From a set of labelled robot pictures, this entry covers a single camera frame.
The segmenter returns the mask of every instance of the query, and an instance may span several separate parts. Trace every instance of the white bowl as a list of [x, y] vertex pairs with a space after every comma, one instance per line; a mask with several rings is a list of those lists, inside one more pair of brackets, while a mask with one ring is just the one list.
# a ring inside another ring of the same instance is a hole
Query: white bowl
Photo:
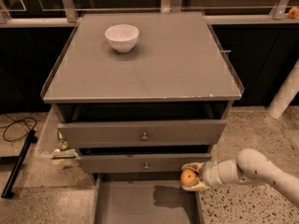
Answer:
[[105, 31], [105, 37], [111, 47], [118, 52], [128, 52], [136, 44], [139, 30], [127, 24], [111, 26]]

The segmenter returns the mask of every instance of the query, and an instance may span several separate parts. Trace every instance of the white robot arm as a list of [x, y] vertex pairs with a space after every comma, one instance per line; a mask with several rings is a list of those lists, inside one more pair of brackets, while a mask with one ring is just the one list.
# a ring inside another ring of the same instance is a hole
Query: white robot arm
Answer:
[[268, 184], [299, 208], [299, 179], [284, 173], [262, 153], [246, 148], [236, 159], [228, 161], [193, 162], [182, 166], [192, 169], [199, 176], [182, 187], [187, 191], [204, 191], [227, 184]]

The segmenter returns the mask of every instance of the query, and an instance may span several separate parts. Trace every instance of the drawer knob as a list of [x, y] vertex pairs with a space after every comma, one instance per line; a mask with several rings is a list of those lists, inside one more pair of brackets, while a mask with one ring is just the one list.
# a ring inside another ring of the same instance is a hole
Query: drawer knob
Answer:
[[147, 133], [143, 133], [143, 135], [142, 135], [142, 137], [141, 137], [141, 140], [142, 140], [142, 141], [148, 141], [148, 140], [149, 140], [149, 138], [148, 138], [148, 136], [147, 136]]
[[143, 169], [146, 169], [146, 170], [148, 170], [150, 167], [149, 167], [149, 164], [146, 162], [146, 163], [144, 163], [144, 166], [143, 166]]

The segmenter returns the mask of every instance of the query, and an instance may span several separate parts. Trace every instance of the drawer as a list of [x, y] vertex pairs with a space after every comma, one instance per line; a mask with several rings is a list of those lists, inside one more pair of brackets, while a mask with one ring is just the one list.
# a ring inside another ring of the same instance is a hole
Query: drawer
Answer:
[[86, 173], [151, 173], [179, 172], [188, 162], [209, 161], [210, 154], [131, 154], [79, 156], [79, 162]]
[[198, 192], [187, 192], [177, 179], [167, 175], [150, 178], [96, 181], [94, 224], [171, 223], [202, 224], [203, 213]]
[[64, 139], [78, 147], [216, 144], [225, 119], [61, 123]]

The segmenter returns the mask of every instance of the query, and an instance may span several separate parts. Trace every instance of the speckled floor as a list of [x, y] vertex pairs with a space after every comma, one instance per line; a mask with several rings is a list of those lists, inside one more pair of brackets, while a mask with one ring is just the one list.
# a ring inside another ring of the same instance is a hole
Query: speckled floor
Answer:
[[[74, 160], [52, 160], [60, 147], [57, 133], [42, 130], [57, 120], [48, 113], [11, 114], [37, 120], [39, 142], [31, 148], [14, 185], [13, 199], [0, 199], [0, 223], [92, 223], [95, 186]], [[11, 120], [0, 116], [0, 127]], [[14, 138], [24, 127], [14, 127]], [[20, 153], [23, 140], [9, 143], [0, 137], [0, 156]], [[214, 146], [214, 160], [234, 158], [243, 148], [261, 151], [283, 171], [299, 177], [299, 106], [291, 106], [278, 120], [264, 107], [233, 107], [220, 142]], [[2, 191], [11, 166], [0, 166]], [[200, 194], [205, 223], [299, 223], [299, 210], [269, 186], [236, 186], [211, 189]]]

